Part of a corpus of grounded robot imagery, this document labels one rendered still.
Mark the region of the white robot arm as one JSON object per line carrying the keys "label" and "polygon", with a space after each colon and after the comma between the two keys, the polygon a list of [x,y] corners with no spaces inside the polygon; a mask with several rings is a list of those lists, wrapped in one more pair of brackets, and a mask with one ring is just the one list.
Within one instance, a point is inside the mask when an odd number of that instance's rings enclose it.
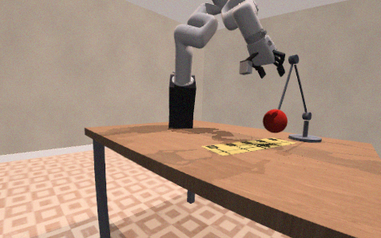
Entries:
{"label": "white robot arm", "polygon": [[[239,28],[247,45],[259,41],[267,33],[257,17],[259,9],[253,0],[212,0],[212,2],[214,5],[202,3],[189,17],[188,25],[180,24],[174,30],[175,79],[172,78],[174,85],[189,86],[193,83],[192,47],[201,49],[212,38],[218,27],[218,19],[214,15],[221,13],[224,26],[228,30]],[[257,54],[258,52],[240,61],[240,74],[252,73],[252,59]]]}

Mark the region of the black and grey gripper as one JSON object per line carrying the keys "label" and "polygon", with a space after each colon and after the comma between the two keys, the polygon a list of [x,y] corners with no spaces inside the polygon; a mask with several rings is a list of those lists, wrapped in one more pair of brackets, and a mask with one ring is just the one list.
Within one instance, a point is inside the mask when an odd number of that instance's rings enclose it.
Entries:
{"label": "black and grey gripper", "polygon": [[[265,35],[259,41],[246,46],[248,48],[249,55],[258,52],[258,55],[256,55],[252,59],[252,67],[255,68],[255,70],[258,70],[258,73],[261,78],[263,78],[266,75],[262,65],[274,64],[275,66],[277,66],[277,71],[280,77],[282,77],[285,74],[285,70],[283,67],[285,54],[277,50],[275,44],[268,35]],[[277,56],[280,57],[280,59]],[[276,61],[279,63],[277,63]]]}

